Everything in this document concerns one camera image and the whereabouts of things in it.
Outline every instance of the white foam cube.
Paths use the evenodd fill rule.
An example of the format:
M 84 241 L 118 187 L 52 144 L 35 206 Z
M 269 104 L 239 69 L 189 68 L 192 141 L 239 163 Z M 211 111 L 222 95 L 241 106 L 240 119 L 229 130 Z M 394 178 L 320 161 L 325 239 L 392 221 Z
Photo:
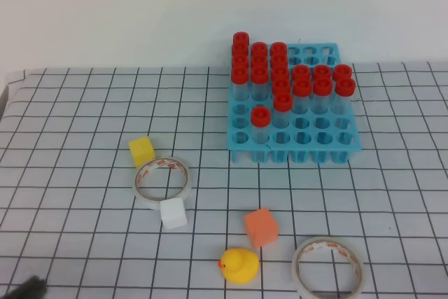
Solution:
M 166 230 L 187 224 L 183 200 L 179 197 L 160 201 L 160 215 Z

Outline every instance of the orange foam cube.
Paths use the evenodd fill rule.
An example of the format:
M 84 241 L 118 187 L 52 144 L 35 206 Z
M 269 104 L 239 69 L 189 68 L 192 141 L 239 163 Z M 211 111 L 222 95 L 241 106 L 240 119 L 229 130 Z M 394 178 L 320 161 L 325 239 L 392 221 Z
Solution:
M 262 208 L 244 217 L 244 229 L 254 248 L 274 242 L 279 236 L 279 226 L 268 208 Z

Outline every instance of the tape roll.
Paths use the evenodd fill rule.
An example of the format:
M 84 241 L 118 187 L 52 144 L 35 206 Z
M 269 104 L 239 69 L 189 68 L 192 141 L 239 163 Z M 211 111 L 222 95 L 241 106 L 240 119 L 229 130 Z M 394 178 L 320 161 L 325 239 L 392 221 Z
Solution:
M 149 160 L 148 162 L 144 163 L 139 170 L 137 171 L 137 174 L 135 175 L 135 182 L 134 182 L 134 194 L 135 197 L 139 200 L 141 200 L 149 209 L 160 209 L 160 201 L 166 200 L 162 197 L 146 197 L 143 196 L 140 193 L 140 188 L 142 187 L 143 181 L 149 178 L 151 175 L 151 172 L 154 169 L 160 168 L 160 167 L 168 167 L 168 168 L 174 168 L 181 171 L 185 178 L 185 184 L 183 185 L 181 191 L 173 196 L 179 197 L 182 200 L 186 199 L 187 196 L 190 194 L 191 191 L 191 175 L 190 170 L 188 169 L 188 166 L 185 165 L 183 162 L 181 162 L 178 158 L 173 157 L 166 157 L 166 158 L 156 158 Z
M 297 285 L 297 293 L 305 299 L 323 299 L 328 298 L 328 296 L 319 296 L 314 294 L 309 288 L 307 288 L 300 278 L 299 271 L 299 261 L 301 257 L 307 255 L 308 253 L 313 253 L 318 249 L 331 249 L 335 253 L 344 256 L 350 265 L 352 266 L 355 276 L 356 276 L 356 287 L 355 289 L 346 295 L 341 295 L 340 298 L 354 299 L 358 297 L 364 287 L 365 283 L 365 271 L 364 264 L 359 258 L 359 255 L 354 251 L 353 248 L 347 246 L 347 244 L 342 243 L 340 240 L 332 237 L 314 237 L 303 242 L 295 251 L 293 257 L 292 265 L 292 276 L 293 281 Z

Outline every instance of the rubber duck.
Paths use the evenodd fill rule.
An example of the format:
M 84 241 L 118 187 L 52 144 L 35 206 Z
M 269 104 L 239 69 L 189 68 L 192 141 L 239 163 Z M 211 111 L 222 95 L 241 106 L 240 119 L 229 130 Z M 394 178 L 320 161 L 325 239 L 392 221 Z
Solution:
M 258 274 L 260 261 L 257 254 L 248 249 L 228 249 L 218 261 L 218 267 L 228 281 L 245 284 Z

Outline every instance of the red cap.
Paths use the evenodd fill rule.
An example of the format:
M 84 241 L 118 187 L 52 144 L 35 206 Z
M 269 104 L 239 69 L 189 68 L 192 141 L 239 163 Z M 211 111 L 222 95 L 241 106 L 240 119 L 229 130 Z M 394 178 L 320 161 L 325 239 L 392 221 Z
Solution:
M 233 34 L 233 43 L 243 42 L 246 46 L 249 46 L 249 34 L 246 32 L 238 32 Z
M 236 42 L 232 45 L 232 55 L 249 55 L 249 47 L 244 42 Z
M 313 92 L 318 96 L 328 96 L 332 88 L 333 83 L 329 78 L 319 77 L 313 82 Z
M 286 54 L 274 54 L 271 56 L 271 68 L 287 67 L 288 57 Z
M 251 47 L 251 55 L 267 56 L 267 44 L 264 42 L 255 42 Z
M 274 96 L 274 109 L 287 112 L 293 108 L 293 96 L 289 92 L 279 92 Z
M 265 84 L 269 81 L 269 70 L 267 67 L 255 66 L 251 69 L 251 80 L 255 84 Z
M 232 69 L 230 78 L 235 84 L 245 84 L 249 81 L 249 71 L 246 67 L 236 66 Z
M 251 112 L 251 123 L 256 127 L 267 127 L 271 122 L 271 111 L 266 106 L 256 106 Z
M 326 78 L 331 78 L 331 68 L 326 64 L 319 64 L 314 67 L 313 79 L 324 76 Z
M 304 79 L 310 79 L 311 78 L 311 68 L 308 66 L 305 66 L 304 64 L 298 64 L 293 68 L 293 81 L 304 78 Z
M 350 66 L 347 66 L 346 64 L 338 64 L 333 69 L 333 80 L 338 81 L 341 78 L 351 78 L 351 73 L 353 71 L 351 70 Z
M 290 92 L 291 82 L 284 78 L 279 78 L 272 83 L 272 93 L 275 95 L 279 92 Z
M 284 79 L 289 81 L 289 69 L 288 67 L 276 67 L 271 69 L 271 80 Z
M 249 68 L 249 58 L 247 55 L 235 55 L 232 57 L 232 68 L 243 66 Z
M 351 78 L 342 78 L 336 82 L 335 92 L 339 96 L 350 97 L 355 92 L 355 81 Z
M 274 42 L 271 45 L 271 56 L 273 56 L 273 54 L 283 54 L 283 55 L 286 55 L 287 51 L 288 51 L 288 46 L 286 45 L 286 43 Z
M 294 81 L 293 94 L 297 97 L 308 97 L 311 94 L 311 80 L 309 78 L 299 78 Z
M 267 67 L 267 57 L 263 55 L 251 56 L 251 67 L 263 66 Z

